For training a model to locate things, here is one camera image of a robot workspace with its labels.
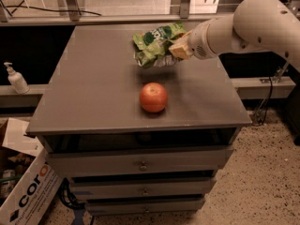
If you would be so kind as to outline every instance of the green package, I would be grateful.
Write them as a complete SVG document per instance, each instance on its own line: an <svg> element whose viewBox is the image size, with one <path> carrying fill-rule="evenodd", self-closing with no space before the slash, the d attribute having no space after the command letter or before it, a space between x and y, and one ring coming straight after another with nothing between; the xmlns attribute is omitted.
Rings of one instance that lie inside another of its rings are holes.
<svg viewBox="0 0 300 225"><path fill-rule="evenodd" d="M143 51L135 52L134 58L141 67L151 67L151 63L156 61L158 57L164 56L171 45L169 40L156 39Z"/></svg>
<svg viewBox="0 0 300 225"><path fill-rule="evenodd" d="M133 41L142 51L156 39L174 39L186 32L183 24L181 22L176 22L167 26L160 26L145 34L134 34Z"/></svg>

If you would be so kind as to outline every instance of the drawer knob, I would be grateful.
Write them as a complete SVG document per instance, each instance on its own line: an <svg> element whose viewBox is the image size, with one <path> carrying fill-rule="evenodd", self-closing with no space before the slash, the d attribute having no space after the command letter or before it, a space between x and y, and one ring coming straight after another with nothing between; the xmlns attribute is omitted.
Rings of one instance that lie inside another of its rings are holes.
<svg viewBox="0 0 300 225"><path fill-rule="evenodd" d="M147 166L146 166L146 163L143 161L142 163L141 163L141 165L140 165L140 170L141 171L147 171L148 170L148 168L147 168Z"/></svg>
<svg viewBox="0 0 300 225"><path fill-rule="evenodd" d="M148 195L149 195L149 192L148 192L147 188L145 188L145 189L143 190L142 195L143 195L143 196L148 196Z"/></svg>

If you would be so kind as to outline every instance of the drawer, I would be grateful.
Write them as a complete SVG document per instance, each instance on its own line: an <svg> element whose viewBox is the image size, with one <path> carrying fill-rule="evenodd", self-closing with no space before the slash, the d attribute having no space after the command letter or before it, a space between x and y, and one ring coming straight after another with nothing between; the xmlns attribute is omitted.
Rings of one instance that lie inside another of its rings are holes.
<svg viewBox="0 0 300 225"><path fill-rule="evenodd" d="M62 177L217 170L224 167L231 147L140 153L49 154L46 159Z"/></svg>
<svg viewBox="0 0 300 225"><path fill-rule="evenodd" d="M92 216L142 214L155 212L197 211L204 204L203 197L154 199L148 201L115 201L87 203L85 208Z"/></svg>
<svg viewBox="0 0 300 225"><path fill-rule="evenodd" d="M127 176L125 181L71 183L70 190L79 200L147 198L204 194L208 193L216 183L215 178L196 177L196 172L193 172L192 175L195 177L147 179L149 177L144 175L139 179L136 176Z"/></svg>

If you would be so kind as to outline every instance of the pump dispenser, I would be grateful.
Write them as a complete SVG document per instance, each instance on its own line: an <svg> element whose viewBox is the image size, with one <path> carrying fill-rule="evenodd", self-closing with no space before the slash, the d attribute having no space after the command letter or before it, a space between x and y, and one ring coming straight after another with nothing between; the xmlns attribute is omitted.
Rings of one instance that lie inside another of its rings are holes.
<svg viewBox="0 0 300 225"><path fill-rule="evenodd" d="M15 71L11 65L12 63L5 62L7 67L8 80L18 94L24 94L29 91L29 86L20 72Z"/></svg>

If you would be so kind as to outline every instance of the white bottle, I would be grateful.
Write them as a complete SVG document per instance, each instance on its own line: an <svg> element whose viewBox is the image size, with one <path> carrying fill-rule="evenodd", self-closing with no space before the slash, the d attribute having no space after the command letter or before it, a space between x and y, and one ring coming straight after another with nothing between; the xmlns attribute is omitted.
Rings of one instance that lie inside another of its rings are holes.
<svg viewBox="0 0 300 225"><path fill-rule="evenodd" d="M29 86L20 72L15 71L10 65L12 63L5 62L7 67L8 80L18 94L24 94L29 91Z"/></svg>

